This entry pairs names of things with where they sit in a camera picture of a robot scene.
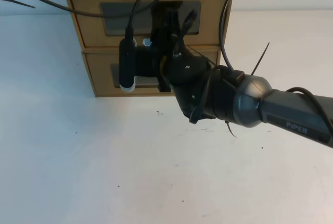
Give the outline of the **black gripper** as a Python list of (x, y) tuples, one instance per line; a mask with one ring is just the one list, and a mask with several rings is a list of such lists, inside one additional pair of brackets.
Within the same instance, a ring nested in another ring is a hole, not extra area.
[(173, 91), (181, 112), (196, 124), (215, 119), (205, 109), (205, 88), (212, 69), (209, 59), (195, 56), (180, 34), (178, 9), (182, 1), (162, 1), (151, 8), (152, 30), (161, 29), (168, 13), (168, 28), (160, 30), (150, 46), (135, 48), (135, 71), (141, 77), (156, 77), (161, 93)]

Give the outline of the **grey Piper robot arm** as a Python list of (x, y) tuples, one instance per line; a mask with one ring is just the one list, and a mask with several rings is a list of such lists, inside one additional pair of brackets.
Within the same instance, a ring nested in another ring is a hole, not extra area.
[(179, 23), (177, 11), (169, 10), (151, 45), (134, 49), (136, 74), (171, 89), (191, 123), (219, 119), (252, 128), (263, 122), (332, 146), (332, 98), (301, 87), (275, 90), (262, 77), (212, 66), (184, 44), (196, 19), (192, 10)]

